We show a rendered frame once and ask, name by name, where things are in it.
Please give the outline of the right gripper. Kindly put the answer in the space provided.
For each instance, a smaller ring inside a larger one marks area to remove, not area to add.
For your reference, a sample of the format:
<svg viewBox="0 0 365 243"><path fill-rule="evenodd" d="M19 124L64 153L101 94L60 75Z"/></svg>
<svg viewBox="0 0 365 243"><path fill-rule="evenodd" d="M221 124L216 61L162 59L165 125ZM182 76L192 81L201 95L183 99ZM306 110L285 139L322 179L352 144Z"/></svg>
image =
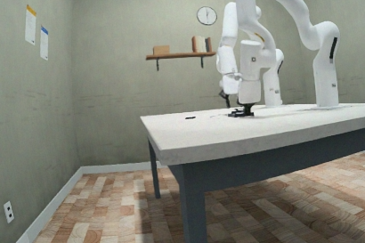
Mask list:
<svg viewBox="0 0 365 243"><path fill-rule="evenodd" d="M228 74L223 76L223 90L218 94L222 99L226 101L226 107L229 109L231 107L229 101L229 95L237 95L239 81L233 79L233 74ZM226 95L226 96L225 96Z"/></svg>

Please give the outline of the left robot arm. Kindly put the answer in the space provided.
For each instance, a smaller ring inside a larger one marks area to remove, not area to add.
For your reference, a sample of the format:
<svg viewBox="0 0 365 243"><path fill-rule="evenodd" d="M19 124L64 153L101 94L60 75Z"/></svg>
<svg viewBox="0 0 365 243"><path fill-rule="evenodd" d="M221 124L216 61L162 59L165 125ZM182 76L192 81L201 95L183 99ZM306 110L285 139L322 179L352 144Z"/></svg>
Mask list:
<svg viewBox="0 0 365 243"><path fill-rule="evenodd" d="M313 26L309 21L309 10L303 0L277 0L293 17L301 40L310 50L319 50L313 61L313 73L317 107L313 110L341 109L338 105L337 75L335 56L340 43L340 33L336 24L330 21ZM260 68L272 68L276 65L276 46L270 32L257 20L256 0L235 0L238 26L241 30L258 36L264 43L255 40L243 40L240 47L240 74L234 74L234 80L247 81L259 79Z"/></svg>

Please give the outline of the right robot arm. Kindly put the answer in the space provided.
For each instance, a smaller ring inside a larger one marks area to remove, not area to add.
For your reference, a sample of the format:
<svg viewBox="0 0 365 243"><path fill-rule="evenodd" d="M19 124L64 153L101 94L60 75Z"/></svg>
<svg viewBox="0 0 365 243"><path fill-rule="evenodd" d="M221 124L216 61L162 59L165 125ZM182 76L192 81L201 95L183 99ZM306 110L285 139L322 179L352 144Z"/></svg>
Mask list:
<svg viewBox="0 0 365 243"><path fill-rule="evenodd" d="M237 23L236 4L228 3L224 10L223 34L221 42L219 44L216 60L217 70L221 72L223 76L238 73L233 54L233 48L236 44L238 37L238 28L239 26ZM261 49L263 49L264 44L258 36L247 31L245 32L249 35L251 40L256 40L260 42ZM265 106L261 107L261 109L279 108L286 106L281 105L282 101L280 100L279 84L279 69L284 61L284 55L279 49L276 49L276 54L277 63L275 67L270 68L270 70L265 72L263 75Z"/></svg>

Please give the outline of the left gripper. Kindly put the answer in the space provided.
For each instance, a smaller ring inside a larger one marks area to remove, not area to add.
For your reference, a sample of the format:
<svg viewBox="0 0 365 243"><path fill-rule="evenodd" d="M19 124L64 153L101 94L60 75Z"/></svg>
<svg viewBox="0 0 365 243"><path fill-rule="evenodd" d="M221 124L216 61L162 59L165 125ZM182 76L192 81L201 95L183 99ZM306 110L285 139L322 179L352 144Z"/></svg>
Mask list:
<svg viewBox="0 0 365 243"><path fill-rule="evenodd" d="M260 79L256 81L247 81L243 78L240 78L237 91L237 104L244 106L244 114L246 114L246 117L249 117L251 113L251 108L255 103L258 103L260 100Z"/></svg>

